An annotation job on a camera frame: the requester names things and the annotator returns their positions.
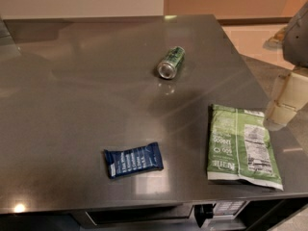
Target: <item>green package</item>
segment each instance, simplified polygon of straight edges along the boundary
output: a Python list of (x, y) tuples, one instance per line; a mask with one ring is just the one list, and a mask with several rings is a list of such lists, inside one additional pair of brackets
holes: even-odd
[(262, 112), (213, 105), (208, 179), (246, 180), (283, 190)]

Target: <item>soda can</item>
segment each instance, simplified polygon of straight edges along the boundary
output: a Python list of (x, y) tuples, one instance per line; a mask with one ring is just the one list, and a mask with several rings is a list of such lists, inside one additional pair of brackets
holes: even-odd
[(164, 79), (173, 79), (184, 61), (184, 56), (185, 50), (182, 47), (176, 46), (169, 49), (165, 57), (157, 66), (159, 74)]

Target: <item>green can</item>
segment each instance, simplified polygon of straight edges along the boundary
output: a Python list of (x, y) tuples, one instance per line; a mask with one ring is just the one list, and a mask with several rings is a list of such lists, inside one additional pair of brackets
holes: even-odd
[(173, 79), (184, 61), (185, 50), (176, 46), (169, 49), (166, 56), (158, 64), (157, 70), (164, 79)]

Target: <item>table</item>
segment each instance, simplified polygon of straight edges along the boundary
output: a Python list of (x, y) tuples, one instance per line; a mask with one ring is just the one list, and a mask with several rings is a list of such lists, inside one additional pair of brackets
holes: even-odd
[[(268, 103), (212, 15), (6, 25), (20, 54), (0, 60), (1, 214), (22, 204), (24, 213), (70, 213), (90, 226), (89, 210), (307, 203), (308, 159), (288, 129), (270, 134), (284, 192), (207, 180), (209, 106), (264, 110)], [(175, 45), (186, 50), (185, 64), (163, 80), (155, 67)], [(164, 170), (108, 178), (104, 149), (153, 141)]]

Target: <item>wall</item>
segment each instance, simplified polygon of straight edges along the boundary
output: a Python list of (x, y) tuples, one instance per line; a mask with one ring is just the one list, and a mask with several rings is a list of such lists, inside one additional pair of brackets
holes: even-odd
[(165, 0), (165, 14), (213, 13), (217, 18), (293, 16), (306, 0)]
[(162, 15), (164, 0), (0, 0), (9, 18)]

